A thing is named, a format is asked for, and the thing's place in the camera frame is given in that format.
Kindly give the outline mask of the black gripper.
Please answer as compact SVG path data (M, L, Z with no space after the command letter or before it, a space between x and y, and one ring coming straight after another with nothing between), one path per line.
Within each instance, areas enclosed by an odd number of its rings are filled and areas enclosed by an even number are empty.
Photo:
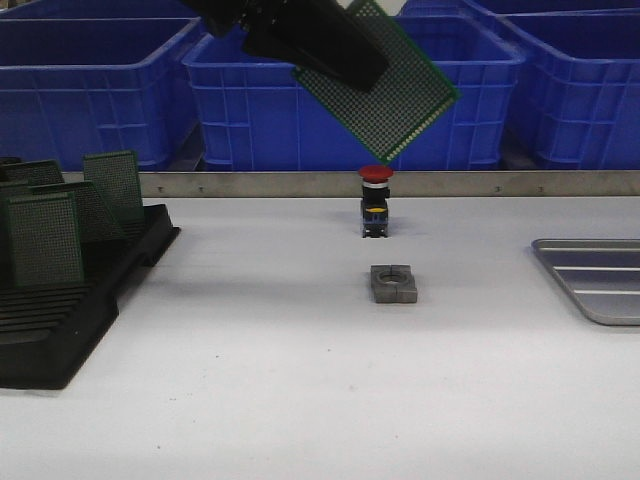
M375 39L335 1L217 1L183 4L215 35L239 25L243 50L324 74L361 92L372 90L387 70Z

